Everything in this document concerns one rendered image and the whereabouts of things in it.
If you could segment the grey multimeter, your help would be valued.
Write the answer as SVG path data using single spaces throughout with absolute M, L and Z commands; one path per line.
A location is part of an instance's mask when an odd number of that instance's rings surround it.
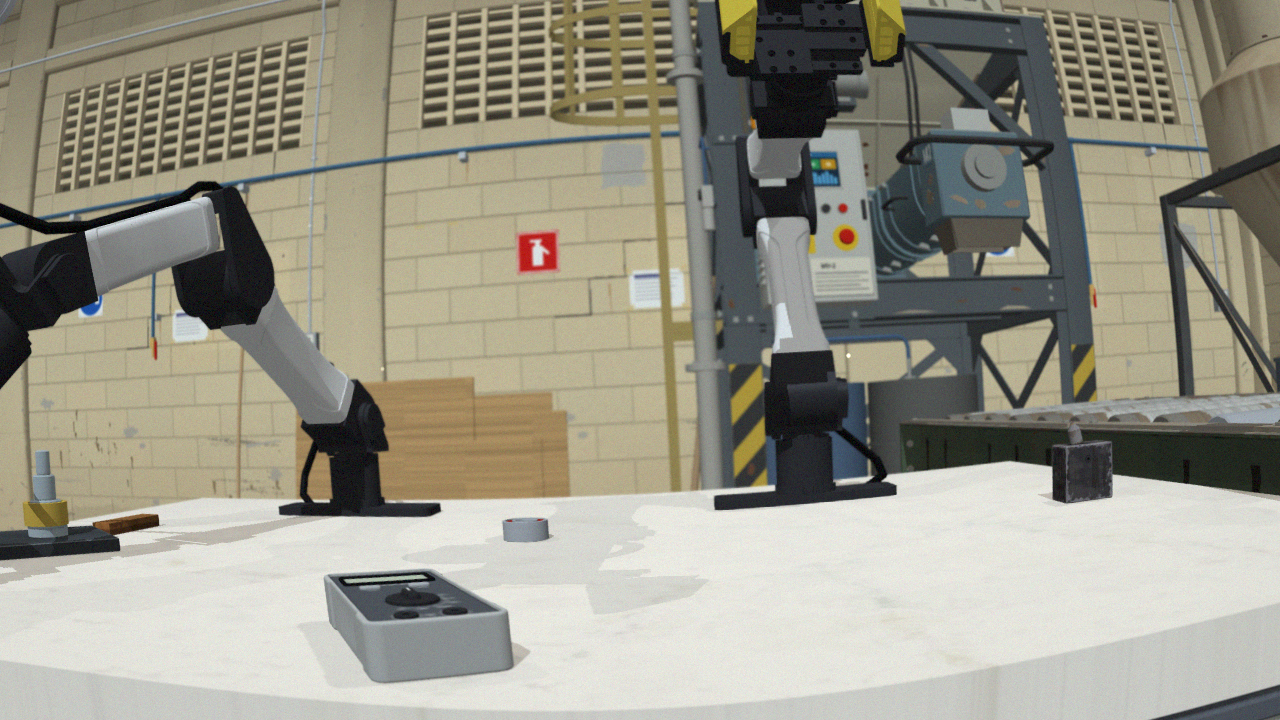
M 515 666 L 508 610 L 434 569 L 333 573 L 324 585 L 329 623 L 372 682 Z

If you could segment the yellow sleeve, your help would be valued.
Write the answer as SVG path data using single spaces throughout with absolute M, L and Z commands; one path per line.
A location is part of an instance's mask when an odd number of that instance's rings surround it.
M 61 527 L 69 524 L 67 500 L 55 503 L 23 502 L 26 527 Z

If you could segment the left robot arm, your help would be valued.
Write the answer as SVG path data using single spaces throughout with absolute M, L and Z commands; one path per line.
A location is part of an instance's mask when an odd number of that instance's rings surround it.
M 828 79 L 815 92 L 795 94 L 776 81 L 750 79 L 749 96 L 756 129 L 736 136 L 739 200 L 742 237 L 753 237 L 771 284 L 774 345 L 764 401 L 765 436 L 776 445 L 777 486 L 767 492 L 716 495 L 716 510 L 897 495 L 890 482 L 836 486 L 832 436 L 824 433 L 842 430 L 849 384 L 836 377 L 812 284 L 808 251 L 810 234 L 817 234 L 817 199 L 808 141 L 820 138 L 826 117 L 838 114 L 836 83 Z M 785 178 L 790 178 L 786 186 L 759 187 L 759 179 Z

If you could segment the brown rectangular block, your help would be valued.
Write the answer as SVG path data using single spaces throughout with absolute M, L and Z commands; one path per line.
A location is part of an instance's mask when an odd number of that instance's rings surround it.
M 151 527 L 159 527 L 157 514 L 138 514 L 127 518 L 115 518 L 104 521 L 93 521 L 93 527 L 108 532 L 111 536 L 142 530 Z

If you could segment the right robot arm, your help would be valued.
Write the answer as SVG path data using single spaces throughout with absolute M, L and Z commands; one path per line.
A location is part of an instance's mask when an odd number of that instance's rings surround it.
M 330 502 L 287 503 L 279 515 L 442 512 L 440 503 L 385 503 L 372 454 L 389 451 L 381 411 L 287 311 L 274 286 L 273 260 L 233 186 L 0 256 L 0 389 L 32 354 L 27 331 L 52 327 L 61 314 L 170 266 L 183 311 L 244 348 L 294 404 L 317 454 L 334 456 Z

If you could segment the red and grey ball bearing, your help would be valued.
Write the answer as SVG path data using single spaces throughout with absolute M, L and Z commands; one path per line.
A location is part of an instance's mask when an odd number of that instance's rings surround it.
M 508 542 L 538 542 L 549 539 L 547 518 L 512 518 L 502 521 L 503 537 Z

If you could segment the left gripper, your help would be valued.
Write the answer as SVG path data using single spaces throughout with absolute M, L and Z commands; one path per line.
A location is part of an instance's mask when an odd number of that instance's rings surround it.
M 727 74 L 812 94 L 837 76 L 861 76 L 867 49 L 870 67 L 902 61 L 906 31 L 899 0 L 803 3 L 800 12 L 756 15 L 756 0 L 716 0 Z

